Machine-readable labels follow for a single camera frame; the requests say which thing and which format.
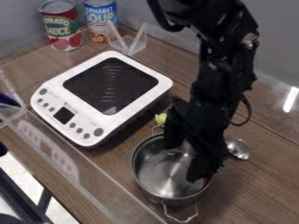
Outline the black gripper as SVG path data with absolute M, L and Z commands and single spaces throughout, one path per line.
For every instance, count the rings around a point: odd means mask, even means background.
M 244 93 L 252 89 L 258 79 L 252 69 L 212 69 L 202 64 L 199 76 L 191 84 L 191 99 L 176 97 L 167 113 L 163 145 L 167 150 L 178 148 L 183 142 L 195 149 L 186 179 L 194 183 L 211 177 L 228 158 L 224 131 L 232 124 L 232 117 L 240 102 L 247 105 L 247 120 L 251 105 Z

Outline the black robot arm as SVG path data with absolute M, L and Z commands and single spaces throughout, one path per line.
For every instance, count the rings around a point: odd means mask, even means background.
M 230 155 L 224 131 L 256 80 L 258 22 L 240 0 L 147 0 L 168 32 L 192 28 L 200 39 L 200 70 L 191 99 L 176 97 L 164 124 L 164 148 L 195 149 L 186 179 L 214 175 Z

